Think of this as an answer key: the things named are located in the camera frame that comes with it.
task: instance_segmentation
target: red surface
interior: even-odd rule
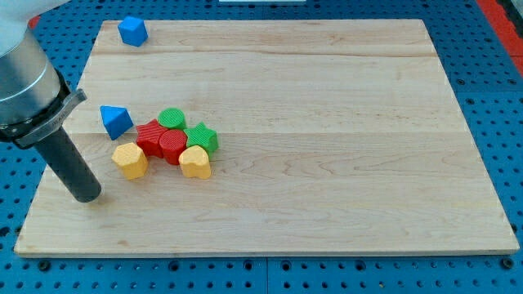
[[[159,125],[156,119],[145,125],[136,126],[138,137],[136,144],[144,150],[145,156],[156,156],[163,158],[162,149],[160,148],[160,137],[168,131],[167,128]]]
[[[34,29],[36,28],[36,25],[38,25],[38,22],[40,21],[40,16],[35,16],[33,17],[29,23],[28,23],[28,26],[31,28],[31,29]]]
[[[173,165],[179,165],[178,158],[187,148],[187,135],[182,130],[166,131],[160,138],[160,147],[162,148],[165,160]]]
[[[477,0],[499,40],[512,58],[520,74],[523,75],[523,39],[517,33],[514,24],[507,18],[505,9],[496,0]]]

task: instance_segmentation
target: red block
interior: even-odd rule
[[[156,156],[163,158],[162,148],[160,147],[160,137],[168,131],[166,127],[160,126],[156,119],[145,125],[136,126],[138,137],[136,144],[144,150],[145,156]]]
[[[187,135],[182,130],[166,131],[160,138],[160,147],[162,148],[165,160],[173,165],[179,165],[178,158],[187,148]]]

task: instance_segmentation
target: metal bracket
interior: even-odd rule
[[[60,108],[49,118],[42,121],[26,135],[14,140],[14,143],[21,149],[26,149],[31,145],[43,140],[45,137],[57,131],[65,119],[71,114],[73,109],[85,101],[87,97],[82,89],[78,89],[67,95],[62,101]]]

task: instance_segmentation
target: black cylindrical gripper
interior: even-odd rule
[[[88,203],[100,195],[100,182],[63,127],[39,141],[34,148],[79,202]]]

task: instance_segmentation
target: blue triangular block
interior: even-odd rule
[[[124,107],[100,106],[101,120],[111,140],[116,140],[133,126],[131,116]]]

